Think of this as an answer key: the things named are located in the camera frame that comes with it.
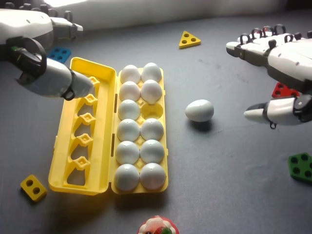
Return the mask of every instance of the yellow triangle block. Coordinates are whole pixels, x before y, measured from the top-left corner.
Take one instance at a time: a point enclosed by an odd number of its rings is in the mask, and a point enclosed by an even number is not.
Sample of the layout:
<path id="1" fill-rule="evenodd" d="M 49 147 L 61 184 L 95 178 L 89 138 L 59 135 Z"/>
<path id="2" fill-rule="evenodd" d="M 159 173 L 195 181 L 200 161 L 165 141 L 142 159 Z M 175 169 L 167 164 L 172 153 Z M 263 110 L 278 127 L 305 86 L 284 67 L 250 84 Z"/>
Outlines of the yellow triangle block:
<path id="1" fill-rule="evenodd" d="M 200 45 L 201 40 L 187 31 L 184 31 L 179 43 L 179 48 L 184 49 L 191 46 Z"/>

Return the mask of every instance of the egg carton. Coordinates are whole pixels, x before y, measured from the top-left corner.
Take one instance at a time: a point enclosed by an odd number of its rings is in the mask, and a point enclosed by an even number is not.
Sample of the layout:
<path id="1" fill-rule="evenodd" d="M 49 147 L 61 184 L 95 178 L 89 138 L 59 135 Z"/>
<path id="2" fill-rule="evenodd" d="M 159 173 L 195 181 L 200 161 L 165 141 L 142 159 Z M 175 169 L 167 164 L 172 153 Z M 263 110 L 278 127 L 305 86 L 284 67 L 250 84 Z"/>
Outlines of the egg carton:
<path id="1" fill-rule="evenodd" d="M 95 93 L 86 97 L 64 101 L 61 119 L 54 146 L 49 186 L 57 192 L 76 193 L 84 195 L 96 195 L 105 192 L 109 184 L 116 194 L 134 193 L 155 193 L 162 192 L 168 187 L 168 149 L 166 143 L 166 122 L 165 122 L 165 90 L 164 76 L 161 70 L 162 79 L 159 85 L 162 89 L 161 98 L 153 105 L 148 104 L 141 97 L 137 101 L 140 107 L 140 117 L 136 120 L 139 126 L 148 118 L 158 119 L 164 128 L 163 137 L 159 140 L 165 149 L 165 155 L 159 165 L 164 169 L 166 180 L 157 190 L 148 190 L 138 184 L 131 191 L 121 191 L 114 183 L 114 175 L 120 164 L 115 159 L 115 151 L 121 142 L 117 137 L 117 127 L 121 120 L 118 117 L 118 107 L 121 100 L 118 96 L 121 87 L 120 73 L 108 66 L 88 61 L 82 58 L 73 58 L 70 68 L 89 77 L 95 87 Z M 79 111 L 84 105 L 93 109 L 91 113 L 81 115 Z M 81 125 L 90 126 L 90 132 L 75 135 Z M 140 149 L 144 143 L 140 136 L 135 144 Z M 78 147 L 87 148 L 87 155 L 72 159 L 71 155 Z M 134 166 L 140 172 L 146 165 L 140 158 Z M 69 183 L 69 176 L 75 171 L 84 172 L 85 183 L 83 185 Z"/>

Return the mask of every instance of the white backdrop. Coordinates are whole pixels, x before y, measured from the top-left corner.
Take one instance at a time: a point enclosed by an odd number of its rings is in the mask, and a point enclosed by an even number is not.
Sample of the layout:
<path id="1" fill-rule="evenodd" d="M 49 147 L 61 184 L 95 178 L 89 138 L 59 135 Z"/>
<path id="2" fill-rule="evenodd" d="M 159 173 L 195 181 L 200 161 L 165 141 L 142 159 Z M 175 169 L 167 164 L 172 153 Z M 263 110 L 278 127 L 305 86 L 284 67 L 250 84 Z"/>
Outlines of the white backdrop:
<path id="1" fill-rule="evenodd" d="M 84 30 L 282 11 L 287 0 L 87 0 L 70 10 Z"/>

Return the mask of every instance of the green block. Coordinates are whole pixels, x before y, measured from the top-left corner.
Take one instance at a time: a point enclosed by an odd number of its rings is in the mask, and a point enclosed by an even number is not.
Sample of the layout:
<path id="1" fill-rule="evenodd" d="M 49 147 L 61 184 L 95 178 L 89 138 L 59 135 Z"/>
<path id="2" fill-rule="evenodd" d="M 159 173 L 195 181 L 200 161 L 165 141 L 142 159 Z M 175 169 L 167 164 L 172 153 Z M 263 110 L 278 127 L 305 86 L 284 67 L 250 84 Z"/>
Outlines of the green block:
<path id="1" fill-rule="evenodd" d="M 288 167 L 292 178 L 312 183 L 312 157 L 308 153 L 290 156 Z"/>

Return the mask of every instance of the table surface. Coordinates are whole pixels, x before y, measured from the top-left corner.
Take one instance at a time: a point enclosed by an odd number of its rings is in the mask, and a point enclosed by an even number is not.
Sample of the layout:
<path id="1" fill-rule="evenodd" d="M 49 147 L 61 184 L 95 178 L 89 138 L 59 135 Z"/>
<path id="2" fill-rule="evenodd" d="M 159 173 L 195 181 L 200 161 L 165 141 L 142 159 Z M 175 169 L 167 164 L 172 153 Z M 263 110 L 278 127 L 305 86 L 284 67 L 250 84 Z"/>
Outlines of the table surface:
<path id="1" fill-rule="evenodd" d="M 289 176 L 287 159 L 312 153 L 310 123 L 278 126 L 247 121 L 252 104 L 270 100 L 276 81 L 266 69 L 226 53 L 225 44 L 255 27 L 282 23 L 288 32 L 312 30 L 312 11 L 229 17 L 85 32 L 63 46 L 120 71 L 155 62 L 164 70 L 169 187 L 160 194 L 96 196 L 48 194 L 33 205 L 20 182 L 34 174 L 48 188 L 53 145 L 63 101 L 37 96 L 14 81 L 20 74 L 0 65 L 0 233 L 136 233 L 162 215 L 182 234 L 311 233 L 312 187 Z M 200 46 L 178 49 L 186 30 Z M 190 123 L 185 107 L 207 99 L 208 125 Z"/>

